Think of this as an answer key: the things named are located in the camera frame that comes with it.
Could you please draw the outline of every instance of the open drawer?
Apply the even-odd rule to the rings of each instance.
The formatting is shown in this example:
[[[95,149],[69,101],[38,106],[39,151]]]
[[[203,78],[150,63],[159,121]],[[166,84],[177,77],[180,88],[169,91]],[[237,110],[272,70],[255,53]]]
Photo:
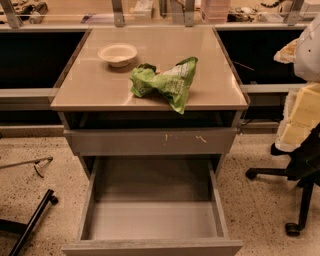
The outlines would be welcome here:
[[[228,153],[236,128],[65,130],[78,156]]]
[[[229,256],[207,156],[97,157],[79,238],[67,255]]]

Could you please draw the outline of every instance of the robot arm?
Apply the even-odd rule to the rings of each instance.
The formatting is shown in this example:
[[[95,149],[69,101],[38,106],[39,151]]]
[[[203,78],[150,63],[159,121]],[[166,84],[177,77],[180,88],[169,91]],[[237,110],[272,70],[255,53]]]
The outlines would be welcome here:
[[[308,82],[320,83],[320,14],[297,41],[294,72]]]

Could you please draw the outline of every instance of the green chip bag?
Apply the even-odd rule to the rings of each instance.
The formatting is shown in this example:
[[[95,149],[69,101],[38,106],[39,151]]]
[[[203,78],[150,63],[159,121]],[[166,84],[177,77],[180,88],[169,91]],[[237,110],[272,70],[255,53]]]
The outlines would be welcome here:
[[[167,99],[170,106],[180,114],[184,113],[188,90],[196,73],[198,59],[190,57],[176,64],[172,69],[156,74],[156,67],[141,64],[133,69],[130,80],[131,92],[137,97],[158,92]]]

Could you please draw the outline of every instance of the white bowl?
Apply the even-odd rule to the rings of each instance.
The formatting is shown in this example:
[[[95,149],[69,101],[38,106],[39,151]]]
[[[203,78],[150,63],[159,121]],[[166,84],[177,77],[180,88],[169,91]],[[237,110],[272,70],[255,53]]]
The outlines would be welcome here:
[[[130,44],[110,44],[102,47],[98,56],[108,62],[111,67],[121,68],[129,65],[137,56],[137,49]]]

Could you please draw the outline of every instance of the floor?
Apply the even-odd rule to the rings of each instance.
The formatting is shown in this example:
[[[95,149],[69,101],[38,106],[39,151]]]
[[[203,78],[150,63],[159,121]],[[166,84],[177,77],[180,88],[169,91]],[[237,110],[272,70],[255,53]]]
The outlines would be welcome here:
[[[218,185],[229,235],[241,239],[237,256],[315,256],[320,251],[320,205],[315,187],[306,229],[288,237],[284,224],[296,221],[301,189],[283,177],[245,177],[249,167],[285,167],[286,156],[270,156],[274,134],[241,134],[226,157]],[[0,170],[1,218],[27,222],[48,188],[59,203],[49,205],[21,255],[63,255],[62,244],[76,239],[88,180],[63,137],[1,138],[0,166],[52,156],[39,177],[32,164]],[[0,255],[8,255],[15,235],[0,233]]]

